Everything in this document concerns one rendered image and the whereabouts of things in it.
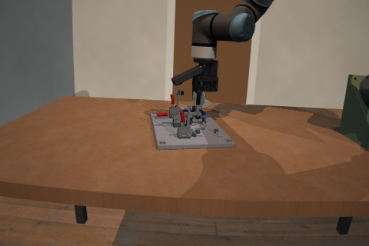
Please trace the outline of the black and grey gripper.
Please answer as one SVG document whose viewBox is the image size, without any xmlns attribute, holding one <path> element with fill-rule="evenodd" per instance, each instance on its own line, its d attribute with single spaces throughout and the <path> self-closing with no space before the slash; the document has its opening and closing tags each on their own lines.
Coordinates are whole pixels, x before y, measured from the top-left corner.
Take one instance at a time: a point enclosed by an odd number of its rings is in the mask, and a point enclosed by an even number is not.
<svg viewBox="0 0 369 246">
<path fill-rule="evenodd" d="M 218 61 L 194 59 L 194 62 L 199 63 L 203 70 L 201 74 L 192 79 L 192 98 L 193 106 L 195 106 L 194 112 L 196 112 L 198 109 L 211 105 L 210 101 L 205 98 L 203 91 L 218 91 Z"/>
</svg>

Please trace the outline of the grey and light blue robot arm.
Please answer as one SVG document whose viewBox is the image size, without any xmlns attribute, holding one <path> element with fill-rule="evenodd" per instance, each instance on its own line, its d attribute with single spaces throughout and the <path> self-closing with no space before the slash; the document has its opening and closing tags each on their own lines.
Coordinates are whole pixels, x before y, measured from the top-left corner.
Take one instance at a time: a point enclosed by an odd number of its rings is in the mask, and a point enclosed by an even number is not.
<svg viewBox="0 0 369 246">
<path fill-rule="evenodd" d="M 191 57 L 201 60 L 216 58 L 217 41 L 247 42 L 254 34 L 255 23 L 268 10 L 274 0 L 242 0 L 229 14 L 206 10 L 193 15 Z M 203 72 L 197 65 L 171 81 L 174 85 Z M 360 83 L 360 93 L 369 107 L 369 75 Z"/>
</svg>

